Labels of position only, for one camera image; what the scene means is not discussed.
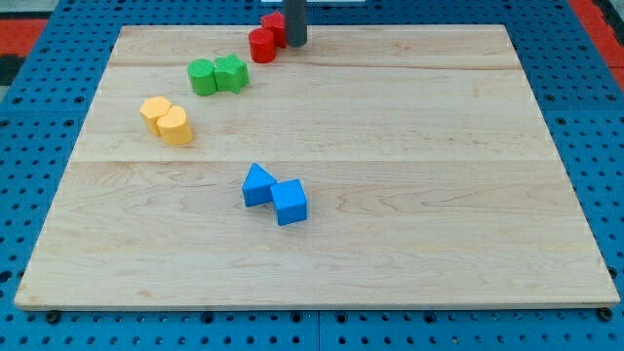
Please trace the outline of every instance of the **wooden board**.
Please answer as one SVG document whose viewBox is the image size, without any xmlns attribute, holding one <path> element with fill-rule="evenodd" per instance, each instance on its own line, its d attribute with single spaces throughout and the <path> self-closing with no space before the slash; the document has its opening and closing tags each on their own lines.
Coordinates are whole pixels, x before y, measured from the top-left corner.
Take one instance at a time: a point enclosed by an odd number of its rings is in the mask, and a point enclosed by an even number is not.
<svg viewBox="0 0 624 351">
<path fill-rule="evenodd" d="M 314 26 L 239 95 L 244 26 L 125 27 L 16 297 L 32 310 L 488 309 L 619 300 L 503 26 Z M 138 115 L 164 95 L 196 139 Z M 245 208 L 251 162 L 309 219 Z"/>
</svg>

